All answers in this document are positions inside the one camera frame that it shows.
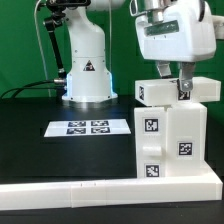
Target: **black tabletop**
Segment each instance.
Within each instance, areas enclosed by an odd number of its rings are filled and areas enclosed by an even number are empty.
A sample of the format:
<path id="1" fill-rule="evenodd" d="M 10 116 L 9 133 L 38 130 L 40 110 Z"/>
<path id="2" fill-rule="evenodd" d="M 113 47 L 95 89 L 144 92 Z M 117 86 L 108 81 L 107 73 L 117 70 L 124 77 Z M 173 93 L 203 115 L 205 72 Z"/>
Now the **black tabletop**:
<path id="1" fill-rule="evenodd" d="M 0 184 L 135 178 L 136 106 L 139 105 L 132 96 L 119 97 L 116 105 L 86 110 L 63 106 L 54 98 L 0 101 Z M 50 121 L 103 119 L 126 119 L 131 135 L 44 138 Z M 208 119 L 208 127 L 218 131 L 215 125 Z M 213 164 L 214 157 L 209 160 L 208 153 L 211 144 L 211 140 L 207 141 L 206 160 Z M 0 223 L 151 222 L 224 223 L 224 203 L 158 203 L 0 212 Z"/>

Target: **green backdrop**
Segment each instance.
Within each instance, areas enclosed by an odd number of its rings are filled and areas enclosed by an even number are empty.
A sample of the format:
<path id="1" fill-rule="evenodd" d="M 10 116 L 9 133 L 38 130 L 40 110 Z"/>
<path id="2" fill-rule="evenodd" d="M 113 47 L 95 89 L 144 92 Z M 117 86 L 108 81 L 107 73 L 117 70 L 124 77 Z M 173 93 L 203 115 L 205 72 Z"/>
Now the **green backdrop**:
<path id="1" fill-rule="evenodd" d="M 135 80 L 158 78 L 153 61 L 143 60 L 136 38 L 135 18 L 129 14 L 129 2 L 113 11 L 112 35 L 112 74 L 114 90 L 118 94 L 133 94 Z M 208 0 L 214 15 L 224 15 L 223 0 Z M 38 47 L 34 8 L 36 0 L 0 1 L 0 93 L 21 87 L 25 84 L 44 80 L 44 71 Z M 38 21 L 43 41 L 43 48 L 50 78 L 57 77 L 56 64 L 48 34 L 42 25 L 43 19 L 50 15 L 47 9 L 38 13 Z M 109 48 L 109 15 L 108 12 L 88 13 L 91 21 L 100 25 L 106 33 L 107 50 Z M 69 71 L 71 66 L 69 36 L 66 27 L 56 31 L 64 65 Z M 175 63 L 171 64 L 173 74 L 177 77 Z M 206 76 L 216 80 L 224 80 L 224 41 L 217 41 L 217 52 L 213 59 L 197 63 L 195 76 Z M 20 97 L 48 96 L 47 91 L 24 91 Z M 207 155 L 213 168 L 224 176 L 223 160 L 223 127 L 224 104 L 220 102 L 206 104 L 208 106 L 209 151 Z"/>

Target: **white block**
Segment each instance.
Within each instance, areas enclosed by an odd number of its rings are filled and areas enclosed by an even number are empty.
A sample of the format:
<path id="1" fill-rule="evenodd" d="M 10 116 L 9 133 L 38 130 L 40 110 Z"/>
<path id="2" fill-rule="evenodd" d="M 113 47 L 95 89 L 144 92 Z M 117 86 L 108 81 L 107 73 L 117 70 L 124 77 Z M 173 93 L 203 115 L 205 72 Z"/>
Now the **white block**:
<path id="1" fill-rule="evenodd" d="M 136 81 L 135 98 L 146 106 L 220 100 L 221 82 L 204 77 L 194 77 L 193 84 L 191 92 L 182 93 L 177 89 L 177 79 Z"/>
<path id="2" fill-rule="evenodd" d="M 166 176 L 194 175 L 204 161 L 207 108 L 199 103 L 167 110 Z"/>
<path id="3" fill-rule="evenodd" d="M 72 183 L 72 207 L 106 205 L 106 189 L 104 181 L 84 181 Z"/>
<path id="4" fill-rule="evenodd" d="M 70 183 L 0 185 L 0 210 L 71 207 Z"/>
<path id="5" fill-rule="evenodd" d="M 163 107 L 135 108 L 137 177 L 164 176 L 166 112 Z"/>

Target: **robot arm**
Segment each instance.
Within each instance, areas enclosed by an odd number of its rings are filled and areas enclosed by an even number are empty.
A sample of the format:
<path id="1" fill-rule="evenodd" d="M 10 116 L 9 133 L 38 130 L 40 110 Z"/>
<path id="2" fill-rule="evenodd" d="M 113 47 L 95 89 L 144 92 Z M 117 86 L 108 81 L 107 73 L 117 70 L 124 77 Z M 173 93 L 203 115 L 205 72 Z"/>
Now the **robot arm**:
<path id="1" fill-rule="evenodd" d="M 46 0 L 45 6 L 52 12 L 45 19 L 58 65 L 59 77 L 66 78 L 67 93 L 62 96 L 66 105 L 98 107 L 117 98 L 113 92 L 112 75 L 106 69 L 105 34 L 90 22 L 86 10 L 118 8 L 124 0 Z M 66 23 L 69 31 L 72 68 L 67 74 L 62 65 L 54 35 L 55 28 Z"/>
<path id="2" fill-rule="evenodd" d="M 193 89 L 195 62 L 214 56 L 216 42 L 210 8 L 204 0 L 132 0 L 132 16 L 141 53 L 155 60 L 162 78 L 170 77 L 170 61 L 180 63 L 178 87 Z"/>

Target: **white robot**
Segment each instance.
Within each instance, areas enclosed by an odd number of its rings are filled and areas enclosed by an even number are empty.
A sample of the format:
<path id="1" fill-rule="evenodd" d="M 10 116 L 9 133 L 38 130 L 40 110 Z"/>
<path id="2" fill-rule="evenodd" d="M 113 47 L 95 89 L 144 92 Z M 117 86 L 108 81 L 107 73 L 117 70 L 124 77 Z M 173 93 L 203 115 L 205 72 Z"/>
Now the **white robot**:
<path id="1" fill-rule="evenodd" d="M 99 26 L 88 20 L 86 10 L 115 9 L 123 2 L 124 0 L 46 0 L 52 16 L 45 19 L 44 24 L 53 44 L 59 77 L 67 76 L 67 91 L 62 96 L 64 104 L 100 107 L 116 101 L 112 75 L 105 65 L 105 34 Z M 64 21 L 69 30 L 72 49 L 72 68 L 68 74 L 63 68 L 54 36 L 54 29 Z"/>

